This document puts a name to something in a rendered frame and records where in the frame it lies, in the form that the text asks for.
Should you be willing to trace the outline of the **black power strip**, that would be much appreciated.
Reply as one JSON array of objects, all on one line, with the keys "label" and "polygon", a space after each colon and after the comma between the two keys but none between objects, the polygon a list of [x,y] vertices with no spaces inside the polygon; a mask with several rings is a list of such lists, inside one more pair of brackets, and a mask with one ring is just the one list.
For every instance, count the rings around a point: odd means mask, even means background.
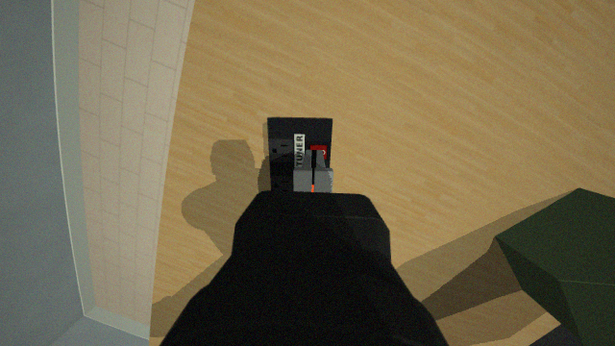
[{"label": "black power strip", "polygon": [[302,167],[306,150],[322,150],[330,168],[332,119],[267,117],[271,190],[293,191],[294,167]]}]

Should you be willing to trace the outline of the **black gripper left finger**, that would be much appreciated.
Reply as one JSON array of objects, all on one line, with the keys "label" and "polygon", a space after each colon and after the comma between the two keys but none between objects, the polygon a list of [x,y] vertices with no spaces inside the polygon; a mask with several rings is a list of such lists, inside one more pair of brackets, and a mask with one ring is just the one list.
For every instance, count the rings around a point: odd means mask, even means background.
[{"label": "black gripper left finger", "polygon": [[314,150],[306,150],[302,167],[294,167],[293,191],[312,192]]}]

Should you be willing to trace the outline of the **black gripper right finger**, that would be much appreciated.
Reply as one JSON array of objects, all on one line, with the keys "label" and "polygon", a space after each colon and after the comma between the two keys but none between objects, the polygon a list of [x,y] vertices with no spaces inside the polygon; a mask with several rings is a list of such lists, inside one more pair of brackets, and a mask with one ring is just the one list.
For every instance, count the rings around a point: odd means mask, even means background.
[{"label": "black gripper right finger", "polygon": [[322,150],[314,150],[313,192],[332,193],[333,170],[325,167]]}]

